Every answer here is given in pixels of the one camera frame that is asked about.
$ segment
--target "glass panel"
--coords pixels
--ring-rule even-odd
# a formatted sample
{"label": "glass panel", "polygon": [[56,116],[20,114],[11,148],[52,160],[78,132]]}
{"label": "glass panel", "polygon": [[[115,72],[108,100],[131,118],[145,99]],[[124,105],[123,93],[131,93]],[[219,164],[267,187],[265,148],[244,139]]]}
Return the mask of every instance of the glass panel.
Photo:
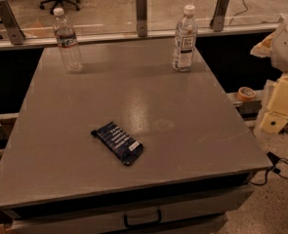
{"label": "glass panel", "polygon": [[[50,8],[44,0],[8,0],[27,38],[53,37]],[[147,0],[148,30],[174,30],[186,4],[194,4],[200,28],[209,28],[217,0]],[[77,35],[122,33],[136,35],[136,0],[80,0],[80,11],[64,3]],[[288,0],[230,0],[225,26],[279,22],[288,13]],[[4,26],[0,32],[6,38]]]}

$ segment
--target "black panel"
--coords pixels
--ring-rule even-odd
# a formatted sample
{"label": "black panel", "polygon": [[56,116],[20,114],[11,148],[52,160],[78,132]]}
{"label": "black panel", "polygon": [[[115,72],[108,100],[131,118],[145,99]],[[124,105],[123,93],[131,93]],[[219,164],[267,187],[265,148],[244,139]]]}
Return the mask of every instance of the black panel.
{"label": "black panel", "polygon": [[253,46],[269,33],[198,37],[196,47],[227,93],[240,87],[262,90],[267,80],[275,81],[281,71],[273,68],[270,58],[250,55]]}
{"label": "black panel", "polygon": [[0,51],[0,114],[20,111],[42,52],[43,48]]}
{"label": "black panel", "polygon": [[152,199],[164,199],[166,197],[186,195],[188,193],[201,192],[213,189],[229,188],[241,185],[248,174],[214,177],[199,181],[191,181],[180,184],[155,186],[152,188],[138,189],[126,192],[90,196],[79,199],[63,200],[46,204],[13,208],[21,218],[32,218],[45,215],[61,215],[65,213],[96,210],[116,205],[130,204]]}

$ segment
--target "plastic bottle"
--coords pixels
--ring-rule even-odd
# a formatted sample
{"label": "plastic bottle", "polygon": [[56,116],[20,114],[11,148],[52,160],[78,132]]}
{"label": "plastic bottle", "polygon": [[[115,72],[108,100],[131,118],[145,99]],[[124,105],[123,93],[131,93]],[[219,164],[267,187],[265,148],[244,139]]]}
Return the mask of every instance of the plastic bottle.
{"label": "plastic bottle", "polygon": [[173,68],[180,72],[190,71],[198,25],[194,18],[195,7],[186,5],[184,16],[179,20],[175,32]]}
{"label": "plastic bottle", "polygon": [[82,56],[74,28],[63,8],[56,8],[54,15],[53,28],[65,70],[68,73],[80,73],[83,69]]}

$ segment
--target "desk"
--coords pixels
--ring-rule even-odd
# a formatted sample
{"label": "desk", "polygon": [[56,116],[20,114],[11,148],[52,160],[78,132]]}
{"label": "desk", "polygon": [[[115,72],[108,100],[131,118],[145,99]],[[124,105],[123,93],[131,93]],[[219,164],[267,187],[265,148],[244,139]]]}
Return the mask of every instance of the desk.
{"label": "desk", "polygon": [[[124,231],[126,215],[133,225],[153,222],[127,233],[220,228],[223,213],[253,192],[251,175],[270,162],[201,55],[179,73],[172,38],[81,51],[84,73],[68,75],[59,50],[45,49],[28,89],[0,164],[0,210],[13,227],[43,233],[46,225],[33,224],[48,221],[54,233]],[[109,121],[144,145],[133,166],[90,136]],[[141,211],[152,220],[136,219]]]}

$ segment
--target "white bottle cap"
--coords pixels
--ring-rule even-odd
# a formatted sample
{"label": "white bottle cap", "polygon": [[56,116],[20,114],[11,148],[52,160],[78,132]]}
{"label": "white bottle cap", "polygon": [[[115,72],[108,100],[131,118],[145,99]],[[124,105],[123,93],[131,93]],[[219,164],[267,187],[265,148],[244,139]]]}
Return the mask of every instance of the white bottle cap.
{"label": "white bottle cap", "polygon": [[193,5],[186,5],[184,8],[185,15],[194,15],[195,14],[195,7]]}
{"label": "white bottle cap", "polygon": [[57,16],[57,17],[63,16],[63,15],[64,15],[64,10],[63,10],[63,8],[56,8],[56,9],[54,10],[54,15]]}

